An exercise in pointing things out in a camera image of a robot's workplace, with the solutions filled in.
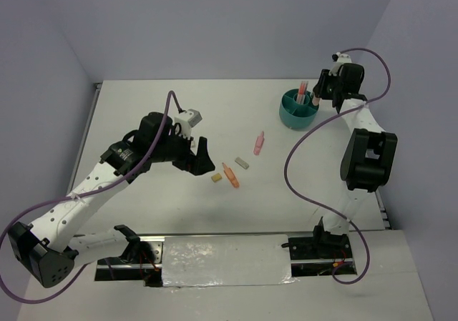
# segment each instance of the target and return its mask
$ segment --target pink highlighter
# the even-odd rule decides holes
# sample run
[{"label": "pink highlighter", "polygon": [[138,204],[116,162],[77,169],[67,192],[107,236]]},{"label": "pink highlighter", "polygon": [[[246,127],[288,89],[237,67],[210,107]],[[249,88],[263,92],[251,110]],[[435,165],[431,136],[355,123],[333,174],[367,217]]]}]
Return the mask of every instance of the pink highlighter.
[{"label": "pink highlighter", "polygon": [[260,135],[258,136],[258,138],[256,139],[255,149],[253,150],[253,153],[255,155],[259,155],[260,149],[263,148],[263,144],[264,144],[264,131],[262,131]]}]

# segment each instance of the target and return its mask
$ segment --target small yellow object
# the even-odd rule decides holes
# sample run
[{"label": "small yellow object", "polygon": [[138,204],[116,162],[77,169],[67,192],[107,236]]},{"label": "small yellow object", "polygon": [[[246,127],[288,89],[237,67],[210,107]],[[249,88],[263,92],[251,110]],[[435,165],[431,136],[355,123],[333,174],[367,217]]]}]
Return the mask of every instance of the small yellow object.
[{"label": "small yellow object", "polygon": [[221,180],[223,177],[221,177],[221,174],[217,173],[212,176],[212,180],[214,183],[216,183],[218,180]]}]

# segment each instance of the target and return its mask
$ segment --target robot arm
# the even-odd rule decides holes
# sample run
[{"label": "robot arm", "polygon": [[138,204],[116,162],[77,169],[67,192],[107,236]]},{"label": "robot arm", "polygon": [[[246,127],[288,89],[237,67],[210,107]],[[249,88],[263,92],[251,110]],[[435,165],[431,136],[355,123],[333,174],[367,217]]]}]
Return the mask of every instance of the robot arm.
[{"label": "robot arm", "polygon": [[[333,60],[336,63],[331,70],[321,71],[313,88],[314,95],[332,100],[338,113],[363,106],[342,116],[351,138],[341,162],[343,194],[336,209],[352,220],[369,197],[369,192],[375,192],[388,182],[397,137],[379,126],[366,104],[366,96],[359,93],[364,68],[353,64],[348,54],[334,54]],[[345,243],[349,232],[347,219],[328,212],[316,227],[318,241],[337,247]]]},{"label": "robot arm", "polygon": [[195,176],[215,169],[208,156],[206,138],[199,139],[196,154],[191,150],[191,129],[202,117],[190,109],[175,117],[175,124],[167,118],[155,150],[137,173],[106,192],[79,197],[106,187],[131,171],[146,155],[162,118],[161,113],[148,114],[139,129],[112,144],[86,179],[72,190],[70,200],[55,205],[28,225],[17,222],[11,227],[8,235],[16,258],[44,287],[59,284],[74,267],[105,257],[130,261],[140,251],[150,251],[149,245],[124,225],[104,233],[75,234],[110,198],[149,171],[152,163],[172,162],[173,166]]}]

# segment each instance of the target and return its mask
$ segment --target teal pen holder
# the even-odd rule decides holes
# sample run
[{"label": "teal pen holder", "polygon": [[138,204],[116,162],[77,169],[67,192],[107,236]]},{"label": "teal pen holder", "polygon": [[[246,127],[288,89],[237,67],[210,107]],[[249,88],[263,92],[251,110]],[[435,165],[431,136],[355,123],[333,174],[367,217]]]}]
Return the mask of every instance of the teal pen holder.
[{"label": "teal pen holder", "polygon": [[290,129],[304,129],[312,123],[316,116],[319,105],[314,106],[311,102],[311,93],[306,93],[304,104],[296,102],[298,89],[286,92],[281,98],[280,119]]}]

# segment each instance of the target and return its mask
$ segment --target white wall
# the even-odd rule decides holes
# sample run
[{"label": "white wall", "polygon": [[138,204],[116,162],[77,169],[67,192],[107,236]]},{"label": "white wall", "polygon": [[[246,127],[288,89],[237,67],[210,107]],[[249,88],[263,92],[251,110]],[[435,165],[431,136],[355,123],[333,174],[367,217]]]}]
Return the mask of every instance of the white wall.
[{"label": "white wall", "polygon": [[[371,108],[399,138],[382,195],[403,229],[435,320],[456,320],[458,298],[458,0],[391,0],[369,48],[387,61],[393,85]],[[367,55],[365,91],[383,69]]]},{"label": "white wall", "polygon": [[[0,228],[20,211],[63,195],[87,119],[92,85],[40,0],[0,0]],[[9,243],[0,274],[22,295],[30,274]],[[19,303],[0,292],[0,319]]]},{"label": "white wall", "polygon": [[389,0],[49,0],[94,81],[316,76]]}]

